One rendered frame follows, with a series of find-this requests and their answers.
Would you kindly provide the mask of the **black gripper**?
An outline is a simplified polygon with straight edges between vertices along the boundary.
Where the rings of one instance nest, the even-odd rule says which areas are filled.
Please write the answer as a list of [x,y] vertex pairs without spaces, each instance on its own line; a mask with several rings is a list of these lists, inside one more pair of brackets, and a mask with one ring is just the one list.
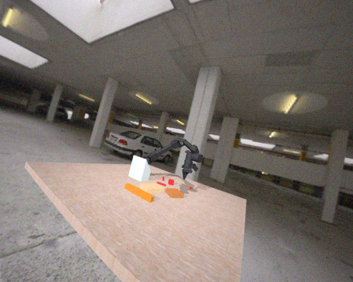
[[192,160],[185,159],[184,164],[182,165],[182,174],[183,174],[183,179],[187,177],[188,173],[192,173],[192,169],[190,169],[192,165]]

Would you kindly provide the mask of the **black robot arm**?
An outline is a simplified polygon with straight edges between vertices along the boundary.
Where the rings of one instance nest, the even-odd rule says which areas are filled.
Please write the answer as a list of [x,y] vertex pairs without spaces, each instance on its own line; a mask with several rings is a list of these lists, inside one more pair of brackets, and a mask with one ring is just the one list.
[[[181,145],[179,141],[183,142],[183,145]],[[159,149],[156,152],[149,152],[145,154],[144,159],[146,159],[147,163],[150,164],[155,160],[157,160],[158,156],[162,155],[163,153],[171,149],[176,149],[178,147],[183,147],[183,146],[186,146],[190,150],[190,151],[189,150],[185,151],[185,153],[187,153],[186,159],[193,160],[198,163],[202,162],[203,155],[199,154],[198,147],[196,145],[190,144],[186,139],[180,139],[180,138],[174,139],[169,145],[163,147],[162,149]],[[190,169],[195,170],[195,172],[198,170],[196,164],[193,164],[193,163]]]

